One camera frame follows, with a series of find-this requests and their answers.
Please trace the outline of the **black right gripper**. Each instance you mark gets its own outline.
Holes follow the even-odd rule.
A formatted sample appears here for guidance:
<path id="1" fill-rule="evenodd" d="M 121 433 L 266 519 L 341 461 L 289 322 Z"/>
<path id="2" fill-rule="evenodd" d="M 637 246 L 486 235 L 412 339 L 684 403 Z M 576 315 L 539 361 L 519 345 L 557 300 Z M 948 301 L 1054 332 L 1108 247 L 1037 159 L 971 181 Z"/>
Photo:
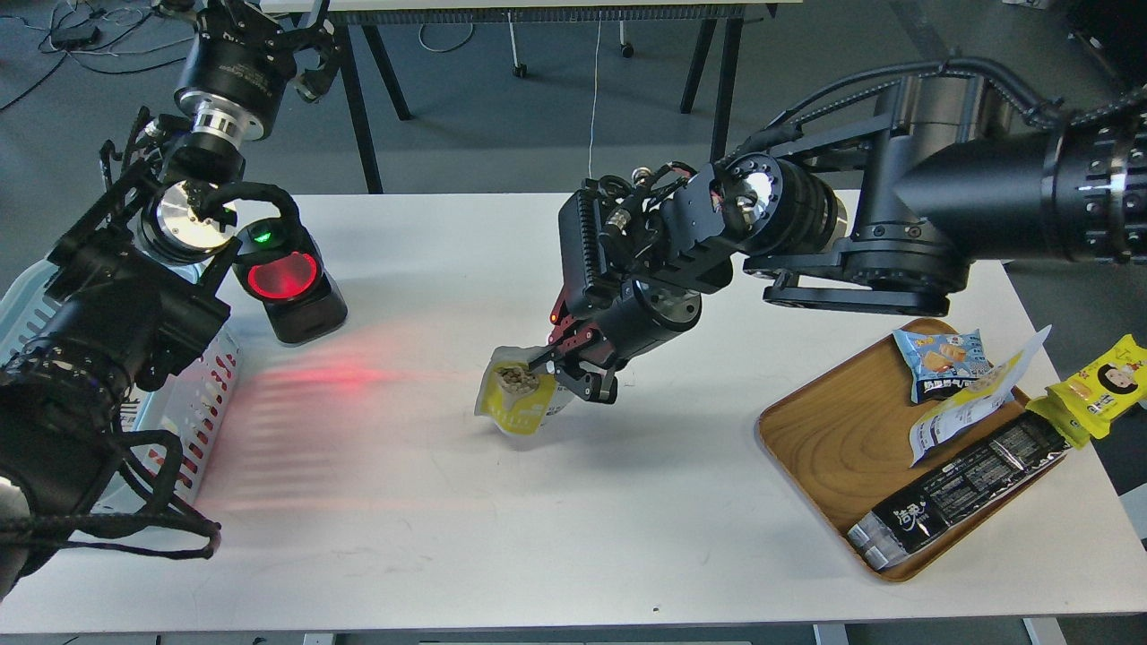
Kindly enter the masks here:
<path id="1" fill-rule="evenodd" d="M 549 343 L 526 364 L 532 372 L 554 372 L 557 383 L 578 399 L 614 404 L 618 380 L 614 371 L 677 336 L 692 331 L 702 313 L 702 295 L 629 280 L 604 309 L 574 317 L 565 293 L 551 312 Z M 604 372 L 586 370 L 591 365 Z"/>

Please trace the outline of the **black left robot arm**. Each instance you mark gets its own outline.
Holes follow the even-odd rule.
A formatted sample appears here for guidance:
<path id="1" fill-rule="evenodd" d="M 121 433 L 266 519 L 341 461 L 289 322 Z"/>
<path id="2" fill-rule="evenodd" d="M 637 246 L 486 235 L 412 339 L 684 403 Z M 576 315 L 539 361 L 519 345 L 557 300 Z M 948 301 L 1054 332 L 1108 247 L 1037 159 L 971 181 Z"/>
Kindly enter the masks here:
<path id="1" fill-rule="evenodd" d="M 307 101 L 341 61 L 329 5 L 292 30 L 245 1 L 163 1 L 195 29 L 177 114 L 139 112 L 101 151 L 104 193 L 47 254 L 58 310 L 3 362 L 3 593 L 52 555 L 106 547 L 146 555 L 149 528 L 205 539 L 167 559 L 209 558 L 220 527 L 177 498 L 184 441 L 127 432 L 133 389 L 159 391 L 208 350 L 231 314 L 226 275 L 262 302 L 279 342 L 340 328 L 348 303 L 294 197 L 245 181 L 243 142 L 270 135 L 284 90 Z"/>

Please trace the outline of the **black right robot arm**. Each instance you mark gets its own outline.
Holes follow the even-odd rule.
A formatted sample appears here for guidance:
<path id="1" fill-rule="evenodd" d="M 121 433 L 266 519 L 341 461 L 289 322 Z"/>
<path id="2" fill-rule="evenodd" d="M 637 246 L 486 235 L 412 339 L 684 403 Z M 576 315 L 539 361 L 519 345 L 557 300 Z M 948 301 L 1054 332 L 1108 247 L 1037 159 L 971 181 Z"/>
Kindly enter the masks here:
<path id="1" fill-rule="evenodd" d="M 704 168 L 586 180 L 529 370 L 610 404 L 733 257 L 774 305 L 943 317 L 975 261 L 1144 262 L 1144 87 L 1086 111 L 982 57 L 852 73 Z"/>

